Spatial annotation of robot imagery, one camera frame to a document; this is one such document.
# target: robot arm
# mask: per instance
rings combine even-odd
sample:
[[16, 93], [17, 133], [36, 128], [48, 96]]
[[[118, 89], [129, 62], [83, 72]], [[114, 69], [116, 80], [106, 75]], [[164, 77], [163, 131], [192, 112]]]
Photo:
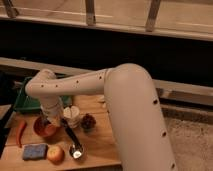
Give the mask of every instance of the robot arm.
[[45, 115], [63, 112], [59, 95], [104, 93], [112, 130], [125, 171], [177, 171], [157, 93], [148, 72], [123, 64], [79, 76], [55, 79], [40, 71], [26, 86]]

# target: red pepper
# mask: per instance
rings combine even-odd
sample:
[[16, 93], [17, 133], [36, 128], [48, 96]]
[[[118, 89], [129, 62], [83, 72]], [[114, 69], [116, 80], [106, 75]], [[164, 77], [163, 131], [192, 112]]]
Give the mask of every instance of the red pepper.
[[17, 130], [16, 130], [16, 145], [20, 148], [22, 147], [21, 137], [22, 137], [22, 134], [23, 134], [26, 126], [27, 126], [27, 122], [24, 121], [24, 120], [21, 120], [19, 122], [19, 125], [18, 125]]

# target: tabletop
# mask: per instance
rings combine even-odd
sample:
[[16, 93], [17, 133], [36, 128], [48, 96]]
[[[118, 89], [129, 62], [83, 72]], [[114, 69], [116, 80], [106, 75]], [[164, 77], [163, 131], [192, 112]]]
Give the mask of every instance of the tabletop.
[[[108, 113], [101, 102], [102, 95], [79, 95], [73, 97], [73, 105], [78, 106], [81, 116], [89, 113], [96, 119], [95, 128], [85, 133], [79, 126], [74, 130], [81, 144], [85, 148], [85, 154], [78, 160], [69, 155], [69, 147], [72, 140], [63, 128], [49, 139], [43, 139], [33, 131], [33, 123], [38, 114], [15, 113], [9, 125], [11, 127], [7, 142], [0, 160], [1, 170], [73, 170], [82, 168], [93, 168], [102, 166], [120, 165], [115, 139], [108, 118]], [[24, 161], [22, 159], [23, 147], [16, 145], [16, 128], [20, 120], [27, 122], [27, 127], [22, 135], [23, 147], [29, 144], [46, 143], [48, 146], [60, 145], [65, 158], [59, 165], [54, 165], [48, 160]]]

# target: green plastic bin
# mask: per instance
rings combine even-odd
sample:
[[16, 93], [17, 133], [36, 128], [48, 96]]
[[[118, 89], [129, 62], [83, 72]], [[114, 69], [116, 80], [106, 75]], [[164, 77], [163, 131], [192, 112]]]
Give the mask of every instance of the green plastic bin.
[[[25, 85], [32, 77], [26, 77], [22, 83], [21, 89], [18, 92], [18, 96], [14, 103], [13, 109], [20, 113], [36, 113], [41, 110], [40, 102], [37, 99], [31, 98], [25, 93]], [[61, 96], [63, 106], [67, 107], [72, 104], [71, 96]]]

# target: bowl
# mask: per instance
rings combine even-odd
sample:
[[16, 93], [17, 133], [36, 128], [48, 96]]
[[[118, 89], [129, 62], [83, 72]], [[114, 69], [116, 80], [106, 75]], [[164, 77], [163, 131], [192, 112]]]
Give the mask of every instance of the bowl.
[[55, 135], [55, 133], [57, 132], [57, 130], [59, 129], [59, 127], [54, 126], [53, 124], [51, 124], [50, 122], [46, 122], [44, 123], [44, 121], [42, 121], [42, 117], [39, 116], [33, 125], [33, 130], [34, 132], [43, 138], [47, 138], [47, 137], [51, 137], [53, 135]]

